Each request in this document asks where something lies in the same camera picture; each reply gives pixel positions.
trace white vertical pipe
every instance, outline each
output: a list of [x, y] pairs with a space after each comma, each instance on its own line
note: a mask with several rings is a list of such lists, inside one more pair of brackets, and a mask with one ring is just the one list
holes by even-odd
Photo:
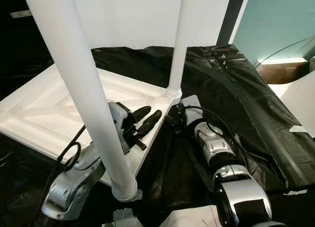
[[187, 51], [190, 5], [189, 0], [181, 0], [171, 74], [166, 91], [170, 97], [180, 97], [182, 95], [181, 83]]
[[131, 200], [137, 182], [129, 172], [74, 0], [26, 0], [120, 201]]

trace white backdrop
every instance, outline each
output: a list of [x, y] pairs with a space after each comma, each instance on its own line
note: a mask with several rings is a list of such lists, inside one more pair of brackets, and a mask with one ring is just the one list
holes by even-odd
[[[189, 46], [215, 45], [229, 0], [191, 0]], [[174, 46], [180, 0], [76, 0], [91, 48]]]

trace teal wall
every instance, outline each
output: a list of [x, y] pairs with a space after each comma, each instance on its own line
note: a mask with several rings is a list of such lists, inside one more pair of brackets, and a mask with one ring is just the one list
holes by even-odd
[[[315, 35], [315, 0], [249, 0], [233, 44], [252, 64]], [[273, 58], [315, 54], [315, 39], [304, 41]]]

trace black plastic sheet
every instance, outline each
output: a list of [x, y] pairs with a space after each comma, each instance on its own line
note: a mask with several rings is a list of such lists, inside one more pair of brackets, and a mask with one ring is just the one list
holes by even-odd
[[[168, 85], [172, 53], [168, 47], [92, 50], [97, 67], [161, 87]], [[234, 46], [189, 48], [182, 91], [183, 97], [197, 95], [203, 107], [220, 115], [238, 134], [251, 174], [269, 194], [315, 184], [315, 142], [307, 133], [289, 132], [299, 122]], [[17, 218], [27, 223], [31, 215], [22, 213], [34, 211], [52, 161], [4, 136], [0, 141], [6, 148], [1, 149], [1, 223]], [[137, 176], [142, 203], [129, 205], [142, 223], [158, 226], [171, 210], [214, 203], [209, 180], [196, 141], [164, 123]], [[123, 206], [110, 188], [97, 184], [80, 218], [66, 224], [97, 226], [110, 221], [112, 212]]]

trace cable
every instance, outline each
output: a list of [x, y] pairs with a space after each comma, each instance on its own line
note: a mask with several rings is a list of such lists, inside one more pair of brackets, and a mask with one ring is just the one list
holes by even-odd
[[80, 135], [83, 133], [83, 131], [85, 130], [85, 125], [83, 125], [80, 130], [77, 132], [77, 134], [74, 136], [74, 138], [69, 142], [69, 144], [65, 147], [65, 149], [63, 150], [63, 152], [61, 152], [61, 154], [57, 157], [57, 160], [55, 162], [55, 165], [53, 166], [52, 170], [50, 171], [49, 175], [48, 175], [48, 178], [47, 178], [47, 181], [46, 181], [46, 184], [45, 184], [45, 187], [44, 187], [44, 190], [43, 190], [43, 193], [41, 195], [41, 199], [40, 199], [40, 203], [37, 207], [37, 210], [35, 212], [35, 215], [33, 217], [33, 220], [31, 222], [31, 227], [34, 226], [35, 224], [35, 221], [36, 221], [36, 218], [38, 216], [38, 213], [41, 209], [41, 206], [43, 205], [43, 202], [45, 200], [45, 197], [49, 191], [49, 187], [51, 185], [51, 183], [53, 182], [54, 178], [56, 177], [56, 174], [57, 174], [57, 171], [58, 171], [58, 168], [60, 167], [61, 165], [61, 162], [63, 160], [63, 157], [65, 156], [65, 154], [69, 151], [69, 149], [71, 147], [73, 147], [74, 145], [77, 145], [77, 152], [76, 154], [70, 158], [69, 160], [67, 160], [67, 162], [64, 164], [63, 166], [63, 170], [64, 171], [68, 171], [70, 170], [74, 165], [75, 163], [77, 162], [79, 156], [80, 156], [80, 153], [81, 153], [81, 144], [78, 143], [76, 140], [80, 137]]
[[[243, 156], [244, 156], [244, 159], [245, 159], [245, 163], [246, 163], [246, 168], [249, 170], [249, 161], [248, 161], [248, 157], [247, 157], [247, 154], [246, 154], [245, 149], [242, 147], [241, 144], [238, 143], [238, 141], [235, 139], [234, 134], [232, 133], [230, 127], [226, 124], [226, 122], [225, 122], [219, 115], [217, 115], [216, 113], [214, 113], [214, 112], [211, 111], [211, 110], [208, 110], [208, 109], [203, 108], [203, 107], [200, 107], [200, 106], [195, 106], [195, 105], [185, 106], [184, 109], [199, 109], [199, 110], [202, 110], [202, 111], [204, 111], [204, 112], [207, 112], [207, 113], [209, 113], [209, 114], [215, 116], [215, 117], [226, 127], [226, 129], [227, 129], [227, 131], [228, 131], [228, 135], [229, 135], [230, 138], [232, 139], [232, 141], [233, 141], [235, 147], [239, 147], [240, 150], [242, 151]], [[209, 126], [209, 129], [210, 129], [212, 132], [214, 132], [215, 134], [217, 134], [217, 135], [223, 137], [223, 134], [220, 134], [220, 133], [214, 131], [214, 129], [212, 129], [211, 126]]]
[[295, 42], [295, 43], [293, 43], [293, 44], [291, 44], [291, 45], [288, 45], [288, 46], [286, 46], [286, 47], [280, 49], [279, 51], [277, 51], [277, 52], [271, 54], [270, 56], [268, 56], [267, 58], [265, 58], [262, 62], [260, 62], [258, 65], [256, 65], [255, 68], [257, 68], [258, 66], [260, 66], [265, 60], [269, 59], [270, 57], [274, 56], [275, 54], [279, 53], [280, 51], [283, 51], [283, 50], [285, 50], [286, 48], [289, 48], [289, 47], [291, 47], [291, 46], [294, 46], [294, 45], [296, 45], [296, 44], [298, 44], [298, 43], [301, 43], [302, 41], [308, 40], [308, 39], [310, 39], [310, 38], [315, 38], [315, 35], [309, 36], [309, 37], [307, 37], [307, 38], [305, 38], [305, 39], [303, 39], [303, 40], [297, 41], [297, 42]]

